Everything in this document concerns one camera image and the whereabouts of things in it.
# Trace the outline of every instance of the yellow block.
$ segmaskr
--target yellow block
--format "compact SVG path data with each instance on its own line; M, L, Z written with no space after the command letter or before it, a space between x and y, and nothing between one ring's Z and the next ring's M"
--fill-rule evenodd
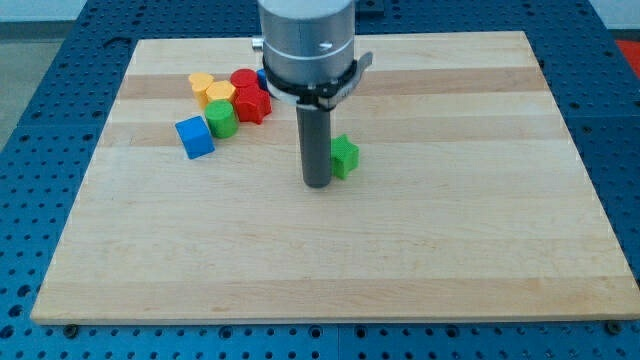
M207 98L209 101L227 100L233 103L236 98L236 87L228 80L216 81L207 89Z
M193 73L189 75L193 96L201 109L204 109L209 103L209 99L207 99L207 89L213 84L213 80L213 76L207 73Z

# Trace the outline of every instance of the green cylinder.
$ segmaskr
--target green cylinder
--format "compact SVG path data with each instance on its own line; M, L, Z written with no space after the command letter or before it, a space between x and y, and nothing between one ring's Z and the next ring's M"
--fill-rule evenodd
M204 109L209 129L214 137L224 139L238 131L238 116L233 105L227 100L215 100Z

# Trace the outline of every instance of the wooden tabletop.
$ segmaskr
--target wooden tabletop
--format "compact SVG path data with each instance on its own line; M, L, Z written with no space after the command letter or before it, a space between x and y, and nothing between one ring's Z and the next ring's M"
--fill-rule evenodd
M32 313L43 324L627 319L638 287L522 32L357 38L360 167L304 186L273 101L187 160L189 73L249 39L144 40Z

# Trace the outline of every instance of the blue pegboard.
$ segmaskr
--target blue pegboard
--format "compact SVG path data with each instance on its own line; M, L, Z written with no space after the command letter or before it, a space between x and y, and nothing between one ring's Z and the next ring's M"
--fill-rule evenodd
M639 277L640 84L587 0L385 0L384 8L359 15L357 32L525 31ZM88 1L0 154L0 359L640 358L639 322L83 326L75 338L32 323L137 40L258 29L254 0Z

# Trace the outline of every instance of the green block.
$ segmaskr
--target green block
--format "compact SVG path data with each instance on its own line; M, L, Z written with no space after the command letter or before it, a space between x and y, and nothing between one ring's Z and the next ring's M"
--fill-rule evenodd
M331 171L334 176L346 179L349 172L358 167L359 156L360 149L349 141L347 135L331 139Z
M204 109L211 134L224 139L233 136L238 131L238 116L233 105L227 100L215 100Z

